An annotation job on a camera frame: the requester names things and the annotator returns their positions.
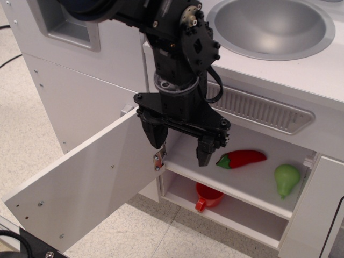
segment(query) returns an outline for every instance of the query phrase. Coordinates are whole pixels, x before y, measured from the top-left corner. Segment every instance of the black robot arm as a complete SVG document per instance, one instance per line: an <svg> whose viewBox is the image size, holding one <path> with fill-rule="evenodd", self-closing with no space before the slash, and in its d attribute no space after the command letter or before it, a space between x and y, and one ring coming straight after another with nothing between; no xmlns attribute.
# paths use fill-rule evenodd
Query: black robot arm
<svg viewBox="0 0 344 258"><path fill-rule="evenodd" d="M230 122L209 103L222 94L220 77L211 64L220 58L220 44L204 21L197 0L59 0L75 18L101 22L115 19L137 27L153 49L159 93L139 93L138 116L155 148L164 143L168 128L198 138L199 166L207 166L211 154L227 144ZM221 90L206 99L207 73Z"/></svg>

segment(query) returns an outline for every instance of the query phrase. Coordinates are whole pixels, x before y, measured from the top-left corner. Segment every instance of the toy kitchen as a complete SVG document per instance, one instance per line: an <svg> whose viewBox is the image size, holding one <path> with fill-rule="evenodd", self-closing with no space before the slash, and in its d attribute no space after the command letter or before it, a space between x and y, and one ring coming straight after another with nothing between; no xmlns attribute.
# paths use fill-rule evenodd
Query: toy kitchen
<svg viewBox="0 0 344 258"><path fill-rule="evenodd" d="M18 21L13 33L65 153L2 197L25 230L64 252L137 192L199 212L190 186L201 183L224 193L202 216L279 257L344 256L343 1L197 6L221 44L212 66L223 95L210 106L231 123L226 147L201 167L196 138L170 129L159 150L142 130L133 96L158 90L153 50L139 30L76 20L55 0L8 2L1 0ZM209 76L207 97L217 94ZM224 153L248 149L266 160L216 166ZM299 180L281 198L274 172L282 164ZM39 209L41 200L59 212Z"/></svg>

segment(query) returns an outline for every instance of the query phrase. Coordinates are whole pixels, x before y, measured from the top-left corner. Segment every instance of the toy pear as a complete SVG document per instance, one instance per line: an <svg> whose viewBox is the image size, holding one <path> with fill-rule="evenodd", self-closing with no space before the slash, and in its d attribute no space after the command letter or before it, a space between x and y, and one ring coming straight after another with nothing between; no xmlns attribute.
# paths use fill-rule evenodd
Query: toy pear
<svg viewBox="0 0 344 258"><path fill-rule="evenodd" d="M300 178L299 170L292 165L283 164L275 169L277 191L281 195L282 200L290 194L294 186L300 181Z"/></svg>

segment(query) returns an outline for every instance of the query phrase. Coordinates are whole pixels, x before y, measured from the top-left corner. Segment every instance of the white shelf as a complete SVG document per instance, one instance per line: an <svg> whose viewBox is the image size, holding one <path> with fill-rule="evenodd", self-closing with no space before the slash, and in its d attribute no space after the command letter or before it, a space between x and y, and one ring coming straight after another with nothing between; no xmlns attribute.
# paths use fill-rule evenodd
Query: white shelf
<svg viewBox="0 0 344 258"><path fill-rule="evenodd" d="M198 166L197 139L181 135L164 161L166 169L284 219L290 219L303 181L294 187L285 200L281 200L277 193L274 171L279 165L287 163L297 167L301 178L304 178L307 167L303 162L312 151L236 125L232 125L230 134L235 137L230 137L226 148L216 150L207 167ZM224 153L238 149L261 151L265 153L267 160L231 170L216 166Z"/></svg>
<svg viewBox="0 0 344 258"><path fill-rule="evenodd" d="M196 212L195 205L198 200L196 182L178 175L164 198ZM225 195L218 206L206 208L199 214L276 250L279 250L278 244L288 223L285 219L228 195Z"/></svg>

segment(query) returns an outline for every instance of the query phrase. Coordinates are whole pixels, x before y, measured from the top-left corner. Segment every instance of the floor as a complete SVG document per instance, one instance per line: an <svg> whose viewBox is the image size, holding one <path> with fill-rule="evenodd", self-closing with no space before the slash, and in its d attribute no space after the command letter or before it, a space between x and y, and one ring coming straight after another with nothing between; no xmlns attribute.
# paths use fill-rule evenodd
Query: floor
<svg viewBox="0 0 344 258"><path fill-rule="evenodd" d="M8 24L0 6L0 26ZM0 30L0 64L20 54ZM0 196L62 156L23 57L0 69ZM0 216L19 222L0 202ZM275 258L278 251L166 200L136 195L65 252L68 257Z"/></svg>

